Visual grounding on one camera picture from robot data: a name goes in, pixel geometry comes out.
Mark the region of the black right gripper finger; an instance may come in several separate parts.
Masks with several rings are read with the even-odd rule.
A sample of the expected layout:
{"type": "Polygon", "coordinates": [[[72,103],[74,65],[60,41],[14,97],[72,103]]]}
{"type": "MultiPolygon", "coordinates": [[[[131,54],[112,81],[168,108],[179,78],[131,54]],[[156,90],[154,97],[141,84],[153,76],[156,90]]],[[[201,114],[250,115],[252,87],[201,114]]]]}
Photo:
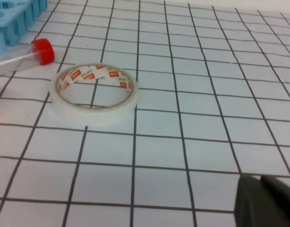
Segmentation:
{"type": "Polygon", "coordinates": [[[290,227],[290,187],[265,175],[240,177],[234,218],[238,227],[290,227]]]}

